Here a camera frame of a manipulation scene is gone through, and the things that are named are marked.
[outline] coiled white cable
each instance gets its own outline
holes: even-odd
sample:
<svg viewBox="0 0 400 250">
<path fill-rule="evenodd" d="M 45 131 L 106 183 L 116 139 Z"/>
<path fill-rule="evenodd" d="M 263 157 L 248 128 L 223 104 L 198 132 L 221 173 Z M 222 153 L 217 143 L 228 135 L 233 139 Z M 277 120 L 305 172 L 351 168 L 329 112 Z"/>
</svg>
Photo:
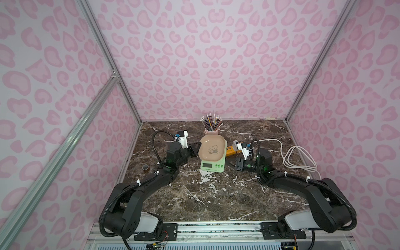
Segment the coiled white cable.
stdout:
<svg viewBox="0 0 400 250">
<path fill-rule="evenodd" d="M 309 172 L 317 172 L 318 176 L 321 178 L 321 174 L 319 173 L 319 171 L 317 170 L 317 163 L 315 162 L 314 158 L 311 156 L 311 154 L 303 147 L 301 146 L 293 146 L 291 148 L 289 148 L 289 150 L 286 152 L 285 156 L 283 155 L 282 152 L 282 142 L 278 139 L 263 139 L 263 140 L 259 140 L 260 142 L 264 142 L 264 141 L 277 141 L 280 143 L 280 155 L 282 156 L 283 159 L 283 165 L 287 168 L 299 168 L 299 169 L 304 169 L 306 171 Z M 292 155 L 293 151 L 295 149 L 298 149 L 303 155 L 305 155 L 305 157 L 312 163 L 313 166 L 306 166 L 306 165 L 295 165 L 292 164 L 289 161 L 290 156 Z"/>
</svg>

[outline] marble tabletop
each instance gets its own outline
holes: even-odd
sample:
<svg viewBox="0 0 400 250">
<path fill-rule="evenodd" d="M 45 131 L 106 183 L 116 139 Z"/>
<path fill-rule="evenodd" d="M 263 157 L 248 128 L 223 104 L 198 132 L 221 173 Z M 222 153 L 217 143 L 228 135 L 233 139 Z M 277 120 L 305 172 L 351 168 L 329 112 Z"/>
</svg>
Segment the marble tabletop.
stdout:
<svg viewBox="0 0 400 250">
<path fill-rule="evenodd" d="M 143 179 L 146 176 L 142 170 L 144 164 L 150 166 L 150 173 L 157 168 L 157 158 L 150 142 L 156 130 L 172 134 L 187 130 L 188 143 L 199 142 L 204 136 L 201 122 L 144 122 L 124 183 Z M 228 145 L 233 140 L 250 143 L 253 138 L 276 138 L 282 141 L 284 154 L 294 145 L 282 120 L 224 121 L 220 135 L 228 141 Z M 155 146 L 161 158 L 165 156 L 171 140 L 162 133 L 157 135 Z M 270 150 L 274 168 L 285 168 L 278 142 L 261 142 L 261 146 Z M 235 156 L 230 156 L 227 161 L 234 162 L 234 159 Z M 159 189 L 144 202 L 143 211 L 159 214 L 164 221 L 275 220 L 284 212 L 308 207 L 304 198 L 285 190 L 261 186 L 250 178 L 248 172 L 235 171 L 228 164 L 225 164 L 222 173 L 204 172 L 200 171 L 200 162 L 198 157 L 191 158 L 188 164 L 181 166 L 174 182 Z M 297 151 L 291 156 L 291 162 L 302 164 Z M 288 172 L 307 176 L 304 170 Z"/>
</svg>

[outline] aluminum frame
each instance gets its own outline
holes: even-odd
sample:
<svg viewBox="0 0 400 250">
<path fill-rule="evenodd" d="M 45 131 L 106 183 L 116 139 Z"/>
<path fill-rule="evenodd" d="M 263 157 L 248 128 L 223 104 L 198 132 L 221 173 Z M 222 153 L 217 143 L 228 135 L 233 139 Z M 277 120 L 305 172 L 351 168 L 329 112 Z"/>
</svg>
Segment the aluminum frame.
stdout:
<svg viewBox="0 0 400 250">
<path fill-rule="evenodd" d="M 277 222 L 277 220 L 266 221 L 187 221 L 171 222 L 178 223 L 178 236 L 174 243 L 202 243 L 202 242 L 292 242 L 293 240 L 264 240 L 259 231 L 261 222 Z M 298 241 L 310 241 L 311 231 L 305 230 L 307 239 Z M 315 231 L 316 241 L 339 241 L 353 242 L 354 238 L 349 231 L 336 231 L 332 234 L 325 231 Z M 107 238 L 100 234 L 98 223 L 92 227 L 86 247 L 101 244 L 121 244 L 121 237 Z M 138 241 L 137 244 L 150 243 Z"/>
<path fill-rule="evenodd" d="M 76 1 L 86 19 L 86 21 L 88 22 L 90 29 L 92 30 L 92 33 L 94 34 L 94 37 L 95 37 L 97 43 L 99 44 L 99 47 L 100 47 L 101 51 L 103 52 L 104 57 L 107 60 L 107 63 L 109 65 L 110 69 L 113 71 L 114 74 L 116 74 L 116 77 L 120 79 L 118 84 L 120 85 L 122 92 L 124 93 L 124 98 L 128 102 L 129 107 L 132 110 L 137 122 L 139 124 L 141 124 L 142 119 L 140 118 L 138 110 L 136 109 L 136 106 L 133 103 L 133 100 L 128 92 L 128 89 L 126 88 L 126 84 L 124 83 L 124 81 L 121 77 L 118 67 L 114 62 L 114 59 L 110 52 L 110 49 L 108 48 L 106 40 L 104 39 L 103 34 L 102 34 L 102 32 L 99 28 L 99 25 L 96 21 L 92 7 L 90 6 L 90 4 L 88 3 L 87 0 L 76 0 Z"/>
<path fill-rule="evenodd" d="M 82 114 L 81 119 L 71 130 L 64 143 L 59 147 L 50 162 L 46 165 L 40 176 L 29 188 L 21 202 L 8 217 L 6 223 L 0 231 L 0 249 L 7 250 L 14 242 L 28 221 L 32 212 L 36 209 L 40 200 L 52 184 L 57 174 L 64 166 L 72 151 L 75 149 L 81 137 L 86 132 L 94 117 L 97 115 L 104 102 L 117 84 L 118 79 L 111 76 L 94 101 L 89 105 L 87 110 Z"/>
<path fill-rule="evenodd" d="M 293 105 L 290 107 L 288 115 L 285 120 L 288 122 L 292 119 L 294 114 L 296 113 L 297 108 L 300 106 L 301 101 L 303 100 L 304 95 L 306 94 L 308 88 L 311 86 L 312 81 L 314 80 L 315 75 L 317 74 L 318 70 L 321 68 L 321 65 L 324 63 L 325 58 L 328 56 L 330 49 L 332 48 L 336 38 L 339 36 L 340 32 L 346 25 L 347 20 L 349 19 L 352 12 L 355 10 L 359 0 L 347 0 L 342 9 L 341 13 L 339 14 L 336 23 L 334 24 L 328 38 L 324 46 L 321 49 L 321 52 L 318 54 L 318 57 L 312 66 L 310 73 L 306 77 L 303 86 L 301 87 L 299 93 L 297 94 L 296 98 L 294 99 Z"/>
</svg>

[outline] pink cup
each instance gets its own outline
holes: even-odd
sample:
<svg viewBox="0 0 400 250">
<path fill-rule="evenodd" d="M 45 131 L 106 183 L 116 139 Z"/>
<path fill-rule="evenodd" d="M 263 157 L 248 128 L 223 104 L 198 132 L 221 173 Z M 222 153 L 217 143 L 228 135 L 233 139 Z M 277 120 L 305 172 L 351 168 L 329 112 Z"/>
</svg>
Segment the pink cup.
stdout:
<svg viewBox="0 0 400 250">
<path fill-rule="evenodd" d="M 219 131 L 220 131 L 220 129 L 217 129 L 217 130 L 215 130 L 215 131 L 208 131 L 208 130 L 204 130 L 204 133 L 207 135 L 207 134 L 218 134 L 219 133 Z"/>
</svg>

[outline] wallpaper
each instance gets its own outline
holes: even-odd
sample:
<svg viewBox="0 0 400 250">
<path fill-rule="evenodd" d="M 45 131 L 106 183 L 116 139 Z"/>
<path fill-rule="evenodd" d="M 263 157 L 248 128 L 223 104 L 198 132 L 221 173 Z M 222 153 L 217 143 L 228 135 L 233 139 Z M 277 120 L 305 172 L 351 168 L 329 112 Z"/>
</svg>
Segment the wallpaper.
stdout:
<svg viewBox="0 0 400 250">
<path fill-rule="evenodd" d="M 115 86 L 10 250 L 82 249 L 137 129 Z"/>
<path fill-rule="evenodd" d="M 345 0 L 89 0 L 143 120 L 286 117 Z"/>
<path fill-rule="evenodd" d="M 0 3 L 0 226 L 110 77 L 73 0 Z"/>
<path fill-rule="evenodd" d="M 400 246 L 399 13 L 362 0 L 290 121 L 356 209 L 360 250 Z"/>
</svg>

